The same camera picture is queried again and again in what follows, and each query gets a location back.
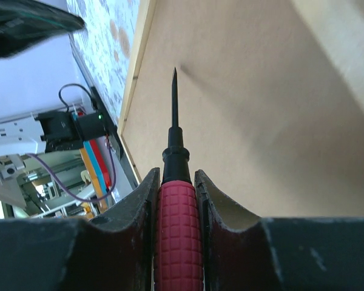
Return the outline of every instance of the patterned fabric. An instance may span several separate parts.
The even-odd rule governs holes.
[[[140,0],[67,0],[85,20],[75,47],[94,79],[112,119],[120,116]]]

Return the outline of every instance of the screwdriver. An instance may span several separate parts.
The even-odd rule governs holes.
[[[172,125],[162,154],[154,278],[156,291],[202,291],[203,256],[195,189],[190,180],[190,153],[178,122],[177,69],[172,78]]]

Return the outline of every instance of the textured grip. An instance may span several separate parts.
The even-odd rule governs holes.
[[[154,277],[156,291],[203,290],[203,259],[194,187],[162,185],[158,200]]]

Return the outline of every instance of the wooden board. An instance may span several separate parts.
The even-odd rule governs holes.
[[[364,111],[364,0],[292,3]]]
[[[135,176],[135,179],[136,179],[137,183],[140,184],[142,179],[141,179],[140,173],[138,171],[138,168],[136,167],[136,164],[134,163],[134,161],[132,159],[131,152],[128,149],[128,146],[127,146],[127,143],[126,143],[126,141],[124,139],[124,136],[120,135],[120,141],[121,141],[121,144],[123,145],[124,152],[127,155],[128,162],[129,162],[129,164],[130,164],[130,166],[131,166],[131,168],[133,170],[133,174]]]
[[[126,126],[128,112],[132,102],[132,96],[135,91],[141,62],[146,49],[148,35],[150,33],[153,14],[157,0],[141,0],[139,4],[138,20],[136,22],[135,36],[129,59],[126,86],[124,89],[123,103],[121,106],[120,117],[118,120],[118,134],[122,135]]]
[[[364,114],[291,1],[157,4],[123,132],[141,176],[163,167],[174,66],[192,178],[258,215],[364,215]]]

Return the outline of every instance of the wire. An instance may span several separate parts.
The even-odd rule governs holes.
[[[68,188],[65,187],[65,185],[59,180],[59,178],[56,176],[56,174],[54,174],[54,172],[52,171],[52,169],[40,158],[38,157],[36,154],[34,153],[28,153],[27,155],[36,159],[38,162],[40,162],[40,164],[45,168],[45,170],[47,171],[47,173],[49,173],[51,175],[51,177],[55,180],[55,182],[60,186],[60,188],[65,191],[67,194],[69,194],[71,197],[73,197],[74,199],[81,201],[81,202],[89,202],[89,203],[93,203],[93,202],[99,202],[104,200],[105,198],[107,198],[109,195],[112,194],[115,186],[116,186],[116,168],[115,168],[115,162],[113,161],[113,156],[112,156],[112,148],[111,146],[108,144],[108,150],[109,150],[109,158],[110,158],[110,162],[112,164],[112,168],[113,168],[113,183],[112,186],[110,187],[110,190],[107,191],[107,193],[100,198],[94,198],[94,199],[84,199],[84,198],[80,198],[77,195],[73,194]]]
[[[60,88],[60,90],[58,91],[58,98],[65,105],[66,112],[69,112],[70,107],[69,107],[68,103],[66,103],[65,100],[63,100],[63,98],[62,98],[62,90],[65,89],[65,88],[68,88],[68,87],[79,87],[79,88],[83,89],[85,91],[85,93],[87,94],[87,96],[90,98],[90,100],[92,100],[92,94],[90,94],[90,92],[84,86],[82,86],[81,84],[69,83],[69,84],[63,85]]]

